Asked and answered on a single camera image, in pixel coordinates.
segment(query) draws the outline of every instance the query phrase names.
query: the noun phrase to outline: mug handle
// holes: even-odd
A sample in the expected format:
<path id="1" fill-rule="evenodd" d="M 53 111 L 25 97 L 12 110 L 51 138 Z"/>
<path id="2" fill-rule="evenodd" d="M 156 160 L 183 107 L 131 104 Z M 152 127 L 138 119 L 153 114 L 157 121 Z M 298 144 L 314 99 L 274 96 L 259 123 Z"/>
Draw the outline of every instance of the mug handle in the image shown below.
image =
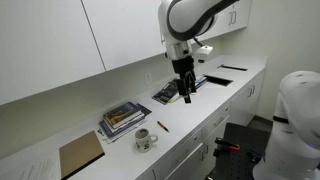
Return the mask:
<path id="1" fill-rule="evenodd" d="M 150 137 L 151 137 L 151 142 L 152 142 L 152 143 L 155 143 L 155 142 L 158 141 L 158 136 L 157 136 L 157 135 L 150 135 Z"/>

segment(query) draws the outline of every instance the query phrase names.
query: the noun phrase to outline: white countertop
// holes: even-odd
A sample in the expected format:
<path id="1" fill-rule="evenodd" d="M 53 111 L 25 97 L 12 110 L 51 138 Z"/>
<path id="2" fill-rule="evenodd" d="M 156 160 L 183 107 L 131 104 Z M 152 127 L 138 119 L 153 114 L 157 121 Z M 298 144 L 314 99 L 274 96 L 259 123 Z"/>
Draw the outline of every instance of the white countertop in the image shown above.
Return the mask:
<path id="1" fill-rule="evenodd" d="M 149 152 L 140 153 L 135 149 L 134 133 L 136 130 L 127 133 L 114 143 L 107 144 L 106 141 L 103 141 L 104 137 L 97 133 L 98 122 L 101 121 L 103 114 L 103 112 L 99 112 L 96 116 L 72 128 L 1 160 L 0 177 L 5 177 L 1 176 L 3 174 L 12 176 L 14 173 L 17 174 L 15 175 L 17 179 L 20 179 L 23 171 L 28 173 L 33 168 L 33 164 L 44 162 L 49 158 L 55 162 L 50 166 L 52 179 L 60 179 L 59 148 L 95 130 L 105 156 L 70 179 L 136 179 L 146 170 L 153 169 L 162 158 L 174 151 L 197 127 L 201 127 L 211 114 L 223 107 L 227 100 L 240 92 L 252 78 L 262 73 L 265 70 L 266 60 L 266 57 L 220 56 L 199 66 L 195 69 L 196 74 L 198 72 L 206 73 L 230 79 L 233 82 L 227 87 L 207 83 L 197 94 L 191 96 L 191 104 L 185 104 L 183 99 L 167 105 L 153 100 L 151 97 L 160 90 L 162 85 L 132 98 L 132 102 L 140 103 L 152 111 L 146 117 L 147 122 L 139 126 L 139 128 L 147 128 L 151 134 L 159 136 L 159 140 Z M 247 68 L 248 71 L 217 68 L 221 64 Z M 164 124 L 170 133 L 160 128 L 157 121 Z"/>

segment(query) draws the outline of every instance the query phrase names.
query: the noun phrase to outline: dark floor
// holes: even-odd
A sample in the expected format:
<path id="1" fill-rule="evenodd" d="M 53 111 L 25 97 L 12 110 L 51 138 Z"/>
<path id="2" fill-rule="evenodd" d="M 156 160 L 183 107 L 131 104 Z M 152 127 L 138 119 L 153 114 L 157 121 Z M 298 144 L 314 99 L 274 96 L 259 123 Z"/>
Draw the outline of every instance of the dark floor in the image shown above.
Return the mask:
<path id="1" fill-rule="evenodd" d="M 273 124 L 273 122 L 270 120 L 267 120 L 267 119 L 259 117 L 259 116 L 255 116 L 255 117 L 253 117 L 253 119 L 249 123 L 248 127 L 251 127 L 254 129 L 259 129 L 262 131 L 271 132 L 272 124 Z M 209 178 L 207 178 L 206 180 L 216 180 L 214 178 L 215 177 L 215 169 L 213 169 L 211 171 L 211 173 L 208 175 L 208 177 Z"/>

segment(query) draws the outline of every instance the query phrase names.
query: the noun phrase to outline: upper cabinet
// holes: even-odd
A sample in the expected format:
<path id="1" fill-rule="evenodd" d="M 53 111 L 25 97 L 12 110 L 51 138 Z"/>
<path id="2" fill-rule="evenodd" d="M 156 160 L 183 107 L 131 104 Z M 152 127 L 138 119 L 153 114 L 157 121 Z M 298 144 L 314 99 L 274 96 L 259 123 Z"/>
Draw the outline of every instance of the upper cabinet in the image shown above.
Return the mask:
<path id="1" fill-rule="evenodd" d="M 218 13 L 215 25 L 206 33 L 206 39 L 248 26 L 251 0 L 240 0 Z"/>
<path id="2" fill-rule="evenodd" d="M 83 0 L 107 70 L 165 51 L 158 23 L 160 0 Z"/>
<path id="3" fill-rule="evenodd" d="M 80 0 L 3 0 L 0 24 L 0 105 L 105 71 Z"/>

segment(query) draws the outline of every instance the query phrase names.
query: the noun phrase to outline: stack of books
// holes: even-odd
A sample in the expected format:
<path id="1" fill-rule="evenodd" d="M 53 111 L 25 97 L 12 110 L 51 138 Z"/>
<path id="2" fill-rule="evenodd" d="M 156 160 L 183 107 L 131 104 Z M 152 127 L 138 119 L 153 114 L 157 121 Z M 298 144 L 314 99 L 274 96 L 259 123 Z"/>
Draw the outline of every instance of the stack of books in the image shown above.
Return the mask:
<path id="1" fill-rule="evenodd" d="M 145 122 L 145 117 L 151 111 L 141 104 L 127 102 L 103 115 L 99 123 L 107 136 L 107 142 L 112 143 L 124 134 Z"/>
<path id="2" fill-rule="evenodd" d="M 152 98 L 164 105 L 167 103 L 173 103 L 181 98 L 178 92 L 178 87 L 176 83 L 177 79 L 173 79 L 168 82 L 156 95 Z M 199 89 L 207 82 L 207 77 L 200 75 L 196 76 L 195 86 L 196 89 Z"/>

